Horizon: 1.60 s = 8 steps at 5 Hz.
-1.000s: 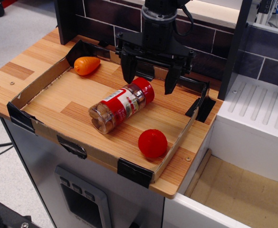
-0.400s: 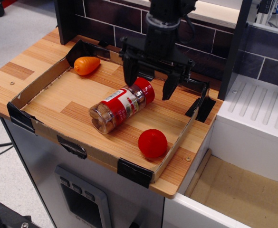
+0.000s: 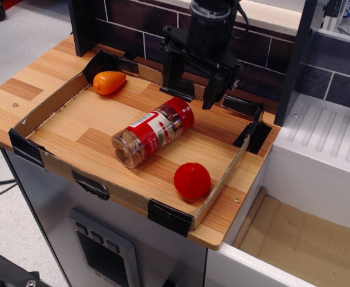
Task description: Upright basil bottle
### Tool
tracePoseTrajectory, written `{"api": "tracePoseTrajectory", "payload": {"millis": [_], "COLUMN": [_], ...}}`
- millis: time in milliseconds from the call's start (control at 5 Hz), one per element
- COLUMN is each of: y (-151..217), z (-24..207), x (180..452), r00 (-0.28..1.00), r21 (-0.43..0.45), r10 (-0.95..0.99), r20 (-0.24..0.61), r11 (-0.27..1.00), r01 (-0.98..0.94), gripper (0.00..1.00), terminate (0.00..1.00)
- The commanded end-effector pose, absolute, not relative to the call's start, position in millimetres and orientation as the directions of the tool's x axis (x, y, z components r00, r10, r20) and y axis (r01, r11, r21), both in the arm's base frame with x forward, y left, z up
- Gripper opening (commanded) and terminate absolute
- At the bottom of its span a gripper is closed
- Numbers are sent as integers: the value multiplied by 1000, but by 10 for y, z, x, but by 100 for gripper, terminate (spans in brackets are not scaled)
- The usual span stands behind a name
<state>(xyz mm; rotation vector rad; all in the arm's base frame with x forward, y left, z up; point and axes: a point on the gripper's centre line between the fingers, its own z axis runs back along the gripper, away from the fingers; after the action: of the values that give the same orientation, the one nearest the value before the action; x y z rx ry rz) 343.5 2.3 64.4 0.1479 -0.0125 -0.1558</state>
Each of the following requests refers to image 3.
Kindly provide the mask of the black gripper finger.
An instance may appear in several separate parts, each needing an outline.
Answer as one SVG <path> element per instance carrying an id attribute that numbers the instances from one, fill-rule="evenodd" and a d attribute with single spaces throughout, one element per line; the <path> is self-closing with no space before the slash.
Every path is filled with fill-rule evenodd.
<path id="1" fill-rule="evenodd" d="M 220 96 L 224 78 L 220 74 L 215 74 L 209 79 L 203 95 L 202 109 L 209 110 Z"/>
<path id="2" fill-rule="evenodd" d="M 184 73 L 185 61 L 179 54 L 163 52 L 163 88 L 174 88 Z"/>

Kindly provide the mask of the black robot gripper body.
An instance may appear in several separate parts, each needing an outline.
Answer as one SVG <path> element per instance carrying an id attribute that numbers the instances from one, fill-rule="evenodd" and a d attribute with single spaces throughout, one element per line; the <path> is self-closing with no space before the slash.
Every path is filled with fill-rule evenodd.
<path id="1" fill-rule="evenodd" d="M 191 20 L 188 29 L 163 27 L 165 40 L 162 50 L 172 51 L 183 57 L 185 65 L 199 72 L 213 76 L 221 73 L 227 88 L 234 89 L 238 84 L 240 62 L 229 51 L 234 36 L 233 27 L 237 13 L 242 14 L 240 5 L 191 5 Z"/>

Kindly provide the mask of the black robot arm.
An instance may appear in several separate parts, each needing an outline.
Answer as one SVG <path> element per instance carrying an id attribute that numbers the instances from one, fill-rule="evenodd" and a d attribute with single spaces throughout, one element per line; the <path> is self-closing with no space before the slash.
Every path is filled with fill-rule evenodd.
<path id="1" fill-rule="evenodd" d="M 211 109 L 228 89 L 238 83 L 242 64 L 229 51 L 239 1 L 191 1 L 189 29 L 165 26 L 163 86 L 161 90 L 187 102 L 194 99 L 193 83 L 183 79 L 185 67 L 208 78 L 203 94 L 203 109 Z"/>

